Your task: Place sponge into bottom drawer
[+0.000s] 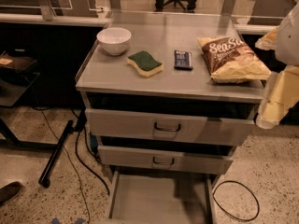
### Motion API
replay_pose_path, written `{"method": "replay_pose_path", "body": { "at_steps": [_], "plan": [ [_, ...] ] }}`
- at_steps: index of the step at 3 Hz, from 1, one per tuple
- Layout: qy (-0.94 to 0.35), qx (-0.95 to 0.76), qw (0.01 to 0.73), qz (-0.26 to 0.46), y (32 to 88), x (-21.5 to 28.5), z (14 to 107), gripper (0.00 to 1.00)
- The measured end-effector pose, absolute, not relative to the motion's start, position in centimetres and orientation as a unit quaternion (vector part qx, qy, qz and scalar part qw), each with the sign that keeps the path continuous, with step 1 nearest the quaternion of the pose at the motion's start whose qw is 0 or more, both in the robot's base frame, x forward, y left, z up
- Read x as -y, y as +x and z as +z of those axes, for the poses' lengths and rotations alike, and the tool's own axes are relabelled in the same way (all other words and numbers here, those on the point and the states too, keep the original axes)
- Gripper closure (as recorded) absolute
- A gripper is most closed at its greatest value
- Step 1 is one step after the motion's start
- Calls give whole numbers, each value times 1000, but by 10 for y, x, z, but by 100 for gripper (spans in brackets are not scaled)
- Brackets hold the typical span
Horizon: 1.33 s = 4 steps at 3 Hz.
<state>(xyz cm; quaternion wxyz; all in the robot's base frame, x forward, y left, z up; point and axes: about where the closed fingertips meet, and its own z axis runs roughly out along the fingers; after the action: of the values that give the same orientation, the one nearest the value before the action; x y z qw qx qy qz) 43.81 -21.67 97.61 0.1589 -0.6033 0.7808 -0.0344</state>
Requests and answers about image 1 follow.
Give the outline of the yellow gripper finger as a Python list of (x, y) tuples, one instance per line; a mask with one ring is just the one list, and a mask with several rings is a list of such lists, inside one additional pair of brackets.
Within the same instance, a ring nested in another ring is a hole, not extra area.
[(278, 26), (272, 29), (255, 43), (257, 49), (275, 50), (277, 46)]
[(274, 128), (298, 102), (299, 67), (287, 65), (279, 73), (272, 72), (265, 85), (256, 125), (263, 129)]

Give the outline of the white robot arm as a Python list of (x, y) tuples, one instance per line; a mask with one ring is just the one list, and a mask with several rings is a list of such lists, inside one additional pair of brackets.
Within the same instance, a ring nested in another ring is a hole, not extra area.
[(256, 125), (272, 129), (299, 102), (299, 4), (277, 28), (275, 57), (286, 64), (283, 71), (268, 78), (264, 98), (258, 109)]

